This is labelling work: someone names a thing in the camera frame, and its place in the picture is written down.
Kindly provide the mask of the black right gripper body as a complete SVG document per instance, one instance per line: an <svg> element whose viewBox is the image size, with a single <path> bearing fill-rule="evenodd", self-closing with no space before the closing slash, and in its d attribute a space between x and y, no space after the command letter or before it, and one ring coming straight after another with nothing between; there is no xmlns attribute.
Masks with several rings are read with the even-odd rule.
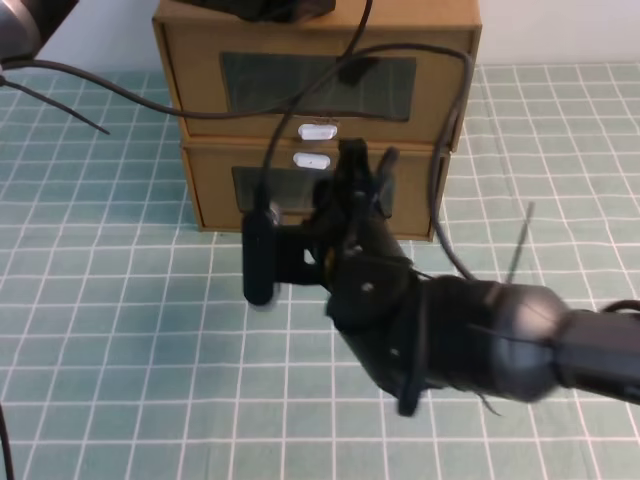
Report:
<svg viewBox="0 0 640 480"><path fill-rule="evenodd" d="M313 206L325 312L399 415L412 416L425 388L425 283L363 191L323 179Z"/></svg>

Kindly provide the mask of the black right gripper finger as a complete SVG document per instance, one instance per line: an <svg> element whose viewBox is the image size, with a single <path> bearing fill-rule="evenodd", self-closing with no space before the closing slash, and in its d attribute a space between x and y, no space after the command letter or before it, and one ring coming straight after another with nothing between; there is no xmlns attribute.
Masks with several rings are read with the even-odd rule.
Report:
<svg viewBox="0 0 640 480"><path fill-rule="evenodd" d="M338 150L333 174L335 194L340 200L350 200L357 192L370 196L374 182L366 142L360 138L341 139Z"/></svg>
<svg viewBox="0 0 640 480"><path fill-rule="evenodd" d="M399 159L399 150L389 147L383 154L374 173L373 199L383 217L391 217L395 192L394 167Z"/></svg>

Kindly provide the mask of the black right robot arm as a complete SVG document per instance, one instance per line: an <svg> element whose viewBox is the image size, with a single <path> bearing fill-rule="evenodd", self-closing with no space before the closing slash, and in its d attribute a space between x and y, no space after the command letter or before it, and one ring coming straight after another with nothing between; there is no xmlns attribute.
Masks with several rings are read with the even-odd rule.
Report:
<svg viewBox="0 0 640 480"><path fill-rule="evenodd" d="M639 399L639 305L573 309L540 285L427 278L390 233L380 206L398 153L376 169L344 140L314 192L314 248L332 320L369 377L410 417L429 389L532 403L563 387Z"/></svg>

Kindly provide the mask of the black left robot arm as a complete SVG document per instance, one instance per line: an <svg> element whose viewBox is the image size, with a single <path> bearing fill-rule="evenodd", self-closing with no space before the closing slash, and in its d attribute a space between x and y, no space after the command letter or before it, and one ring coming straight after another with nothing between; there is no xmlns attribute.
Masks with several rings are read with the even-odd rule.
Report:
<svg viewBox="0 0 640 480"><path fill-rule="evenodd" d="M81 79L88 80L89 82L116 93L127 100L158 113L183 119L229 120L247 118L250 116L257 116L259 114L276 113L276 106L262 110L240 113L203 113L179 110L147 100L144 97L136 95L115 83L107 81L106 79L91 74L85 70L57 62L35 60L36 55L42 49L44 44L55 33L62 22L64 22L77 3L77 1L50 2L51 3L47 5L47 2L45 1L1 1L1 70L3 67L7 67L9 70L35 67L61 71ZM327 73L322 74L321 79L323 81L328 81L329 78L333 76L340 76L345 82L347 79L355 82L356 72L362 76L366 69L374 64L374 58L361 54L364 50L358 52L354 51L355 43L357 43L357 40L360 39L364 32L369 13L371 11L371 5L372 1L367 1L362 19L351 43L349 44L349 47L344 54L341 57L338 57L335 61L335 64L338 66L331 66L328 68ZM36 100L57 108L75 119L86 123L90 127L97 129L101 133L105 133L107 135L110 134L109 131L87 119L72 108L27 87L18 86L17 83L6 80L5 76L1 73L1 88L4 86L19 90ZM294 109L302 103L302 99L318 90L320 86L320 80L316 80L296 95L280 101L277 107L287 107L285 110L285 120L282 120L281 124L286 125L293 115ZM265 160L263 160L260 180L258 186L255 187L255 191L258 194L258 200L254 200L253 203L256 208L266 209L271 200L268 175L275 145L279 140L283 129L284 126L276 128L276 132L273 134L271 143L267 149Z"/></svg>

